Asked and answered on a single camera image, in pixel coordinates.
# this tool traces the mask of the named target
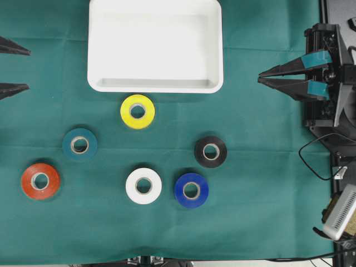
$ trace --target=black cable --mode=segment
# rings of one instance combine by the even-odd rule
[[[356,51],[356,47],[355,46],[350,46],[349,49],[347,49],[349,51],[349,54],[352,58],[352,61],[354,62],[354,58],[353,58],[353,55],[352,55],[352,51]]]
[[[356,251],[356,248],[339,250],[339,251],[336,251],[336,252],[327,253],[327,254],[318,255],[318,256],[313,256],[313,257],[310,257],[310,258],[268,259],[268,261],[273,261],[275,263],[291,263],[293,261],[316,260],[316,259],[321,259],[321,258],[333,257],[333,256],[336,256],[336,255],[339,255],[339,254],[343,254],[345,252],[350,252],[350,251]]]
[[[323,181],[328,181],[328,180],[332,179],[336,174],[338,174],[338,173],[342,170],[343,167],[348,166],[351,162],[353,162],[353,161],[356,159],[356,156],[354,156],[348,163],[346,163],[344,166],[342,166],[336,173],[334,173],[334,174],[333,174],[331,177],[329,177],[329,178],[323,178],[323,177],[321,177],[316,171],[314,171],[314,169],[313,169],[312,167],[310,167],[310,165],[309,165],[309,164],[305,161],[305,159],[302,157],[301,152],[302,152],[303,149],[305,149],[307,146],[311,145],[312,143],[318,142],[318,141],[320,141],[321,139],[324,139],[324,138],[329,137],[329,136],[331,136],[331,135],[340,136],[340,137],[342,137],[342,138],[344,138],[344,139],[346,139],[346,140],[348,140],[348,141],[350,141],[350,142],[356,144],[356,140],[350,139],[350,138],[348,138],[348,137],[346,137],[346,136],[344,136],[344,135],[342,135],[342,134],[340,134],[340,133],[332,132],[332,133],[328,133],[327,135],[323,135],[323,136],[321,136],[321,137],[318,137],[318,138],[316,138],[316,139],[310,141],[310,142],[307,143],[306,145],[302,146],[302,147],[299,149],[299,151],[298,151],[299,157],[300,157],[300,159],[302,160],[302,162],[309,168],[309,170],[311,170],[311,171],[313,172],[314,175],[316,175],[319,179],[322,179]]]
[[[323,262],[325,262],[326,264],[328,264],[330,267],[333,267],[330,263],[328,263],[326,260],[320,258],[320,260],[322,260]]]
[[[311,260],[310,260],[311,264],[314,266],[314,267],[317,267]]]

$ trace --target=black tape roll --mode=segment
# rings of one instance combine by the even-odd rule
[[[216,150],[216,156],[213,159],[207,157],[204,150],[207,146],[212,146]],[[195,158],[200,165],[207,168],[216,168],[224,163],[228,155],[225,143],[215,136],[207,136],[200,139],[195,145]]]

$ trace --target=floor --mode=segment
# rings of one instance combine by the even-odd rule
[[[324,259],[332,264],[332,259]],[[321,260],[313,260],[316,267],[328,266]],[[244,261],[200,261],[194,262],[195,267],[313,267],[310,261],[300,261],[295,263],[273,263],[265,260],[244,260]],[[68,267],[68,265],[4,265],[2,267]]]

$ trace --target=tape roll hole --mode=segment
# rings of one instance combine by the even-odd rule
[[[195,182],[188,182],[183,187],[183,194],[189,200],[195,200],[200,196],[200,186]]]
[[[152,189],[152,183],[150,179],[145,177],[139,179],[139,181],[137,181],[136,183],[136,189],[137,192],[139,192],[142,195],[148,194]]]
[[[34,174],[31,177],[31,186],[36,190],[44,190],[48,187],[50,180],[48,176],[42,172]]]
[[[75,137],[71,142],[71,149],[75,154],[84,154],[89,149],[89,141],[83,136]]]
[[[130,107],[130,115],[133,118],[140,119],[146,114],[146,109],[142,104],[134,104]]]
[[[202,154],[207,160],[216,160],[220,156],[220,149],[216,144],[207,144],[204,146]]]

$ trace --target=plastic tray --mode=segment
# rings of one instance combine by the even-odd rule
[[[91,0],[88,82],[101,92],[214,93],[222,42],[217,0]]]

